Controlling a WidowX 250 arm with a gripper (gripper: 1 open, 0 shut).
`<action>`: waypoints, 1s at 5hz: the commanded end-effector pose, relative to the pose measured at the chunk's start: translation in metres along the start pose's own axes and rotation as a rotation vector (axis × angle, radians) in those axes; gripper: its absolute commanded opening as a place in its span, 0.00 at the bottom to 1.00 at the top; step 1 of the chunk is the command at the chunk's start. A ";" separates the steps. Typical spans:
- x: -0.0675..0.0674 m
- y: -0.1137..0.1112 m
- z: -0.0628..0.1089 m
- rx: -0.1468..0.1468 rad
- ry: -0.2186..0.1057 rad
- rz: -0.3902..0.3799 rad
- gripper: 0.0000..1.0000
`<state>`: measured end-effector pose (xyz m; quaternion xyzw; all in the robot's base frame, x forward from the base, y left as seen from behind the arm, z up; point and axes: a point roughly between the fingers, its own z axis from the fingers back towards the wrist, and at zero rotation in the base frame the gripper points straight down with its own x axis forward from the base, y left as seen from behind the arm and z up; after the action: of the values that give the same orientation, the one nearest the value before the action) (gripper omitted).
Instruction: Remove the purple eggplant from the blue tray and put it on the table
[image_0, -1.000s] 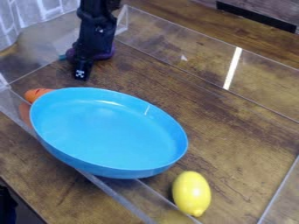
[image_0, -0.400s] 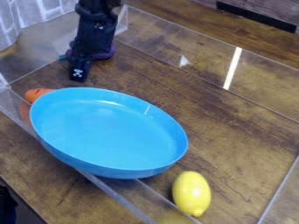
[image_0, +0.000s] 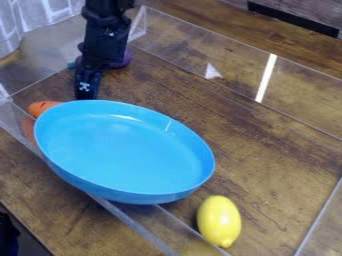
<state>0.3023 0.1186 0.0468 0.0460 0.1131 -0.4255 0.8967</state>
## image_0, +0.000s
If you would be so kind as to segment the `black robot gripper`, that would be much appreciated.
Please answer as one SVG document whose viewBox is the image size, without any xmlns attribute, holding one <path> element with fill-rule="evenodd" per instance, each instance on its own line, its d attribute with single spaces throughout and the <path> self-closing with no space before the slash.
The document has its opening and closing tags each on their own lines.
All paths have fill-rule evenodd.
<svg viewBox="0 0 342 256">
<path fill-rule="evenodd" d="M 75 98 L 98 98 L 105 70 L 99 65 L 122 61 L 127 49 L 131 19 L 126 11 L 135 0 L 86 0 L 82 16 L 87 21 L 85 41 L 79 44 L 83 64 L 75 68 Z"/>
</svg>

